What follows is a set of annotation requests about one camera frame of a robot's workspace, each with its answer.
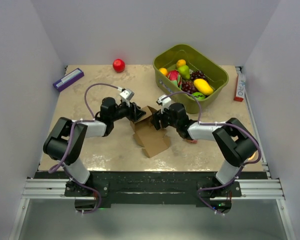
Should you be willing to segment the brown cardboard paper box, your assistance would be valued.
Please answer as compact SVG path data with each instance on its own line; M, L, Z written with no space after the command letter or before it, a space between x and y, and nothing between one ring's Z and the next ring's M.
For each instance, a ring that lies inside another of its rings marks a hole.
M142 147L144 155L148 158L152 158L167 150L171 145L171 140L170 137L166 135L166 129L156 130L151 122L153 114L157 110L151 106L145 106L142 110L145 111L145 115L137 122L130 121L130 125L134 131L134 140Z

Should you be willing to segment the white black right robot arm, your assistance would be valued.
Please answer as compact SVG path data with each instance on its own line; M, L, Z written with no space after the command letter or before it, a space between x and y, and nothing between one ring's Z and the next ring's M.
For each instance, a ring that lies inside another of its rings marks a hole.
M172 103L166 108L154 111L151 123L156 130L175 128L178 135L185 140L207 140L217 143L224 162L212 183L197 191L199 197L203 192L208 192L213 197L225 196L248 164L248 158L261 150L255 137L237 118L216 123L195 121L189 118L181 103Z

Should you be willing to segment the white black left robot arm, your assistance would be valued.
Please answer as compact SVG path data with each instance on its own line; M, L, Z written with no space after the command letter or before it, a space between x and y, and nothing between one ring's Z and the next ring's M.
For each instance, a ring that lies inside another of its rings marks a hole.
M63 168L69 174L67 187L71 191L77 191L82 196L96 196L93 177L80 159L84 140L106 137L113 130L115 121L127 118L137 122L145 114L134 102L122 100L117 104L114 98L106 97L92 120L59 118L43 144L43 152L58 162L48 172L52 174Z

